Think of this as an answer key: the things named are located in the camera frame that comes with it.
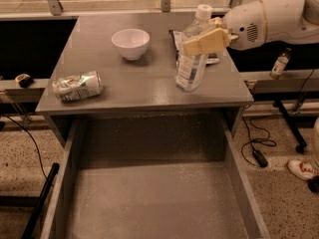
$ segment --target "terrazzo floor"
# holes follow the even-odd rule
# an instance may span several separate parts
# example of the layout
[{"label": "terrazzo floor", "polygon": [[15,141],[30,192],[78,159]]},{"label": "terrazzo floor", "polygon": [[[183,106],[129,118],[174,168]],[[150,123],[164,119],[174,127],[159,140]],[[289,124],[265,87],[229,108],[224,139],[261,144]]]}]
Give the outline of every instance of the terrazzo floor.
[{"label": "terrazzo floor", "polygon": [[[312,122],[298,124],[308,143],[305,153],[299,154],[295,151],[297,141],[294,135],[276,109],[267,110],[271,116],[264,119],[256,119],[259,113],[255,111],[251,107],[244,114],[251,137],[267,136],[265,131],[251,126],[250,119],[254,118],[253,123],[267,129],[276,146],[255,145],[269,161],[266,168],[257,168],[244,158],[241,160],[271,238],[319,238],[319,194],[312,193],[307,182],[291,174],[286,167],[287,161],[292,158],[311,157]],[[6,124],[0,131],[0,195],[38,196],[45,178],[34,142],[10,120],[4,117],[1,120]],[[32,116],[28,130],[39,146],[44,170],[48,174],[51,165],[60,162],[63,149],[42,117]],[[243,121],[234,142],[240,154],[242,145],[248,142],[247,128]],[[254,162],[249,146],[244,149],[244,155]],[[0,238],[20,238],[31,212],[32,208],[28,207],[0,207]],[[42,222],[43,217],[40,217],[34,238],[39,238]]]}]

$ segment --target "shoe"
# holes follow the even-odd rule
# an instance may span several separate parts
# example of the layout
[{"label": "shoe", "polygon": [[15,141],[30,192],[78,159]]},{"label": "shoe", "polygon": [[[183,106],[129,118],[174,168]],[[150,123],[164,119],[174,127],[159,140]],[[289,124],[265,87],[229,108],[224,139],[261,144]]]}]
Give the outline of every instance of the shoe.
[{"label": "shoe", "polygon": [[315,170],[308,161],[290,160],[288,168],[294,175],[303,180],[313,179],[319,175],[319,171]]}]

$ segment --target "white bowl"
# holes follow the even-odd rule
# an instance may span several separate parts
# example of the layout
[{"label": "white bowl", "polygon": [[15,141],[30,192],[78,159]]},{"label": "white bowl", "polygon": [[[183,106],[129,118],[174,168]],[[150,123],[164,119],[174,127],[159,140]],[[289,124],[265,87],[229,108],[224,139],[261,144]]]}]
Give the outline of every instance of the white bowl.
[{"label": "white bowl", "polygon": [[133,61],[148,49],[150,35],[141,29],[125,29],[113,35],[112,43],[124,58]]}]

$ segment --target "white bottle cap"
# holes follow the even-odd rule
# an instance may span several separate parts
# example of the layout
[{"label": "white bottle cap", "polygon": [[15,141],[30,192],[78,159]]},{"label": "white bottle cap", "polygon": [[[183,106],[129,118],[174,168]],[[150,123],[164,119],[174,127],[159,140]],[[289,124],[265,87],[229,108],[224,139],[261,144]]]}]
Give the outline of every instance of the white bottle cap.
[{"label": "white bottle cap", "polygon": [[195,17],[199,20],[209,20],[211,18],[212,8],[207,4],[197,6]]}]

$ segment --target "open drawer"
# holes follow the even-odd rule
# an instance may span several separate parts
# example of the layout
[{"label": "open drawer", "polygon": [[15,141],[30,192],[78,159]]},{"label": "open drawer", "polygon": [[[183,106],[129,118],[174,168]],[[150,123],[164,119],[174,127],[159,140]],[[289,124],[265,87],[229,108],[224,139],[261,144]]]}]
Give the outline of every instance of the open drawer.
[{"label": "open drawer", "polygon": [[219,111],[76,119],[41,238],[269,238]]}]

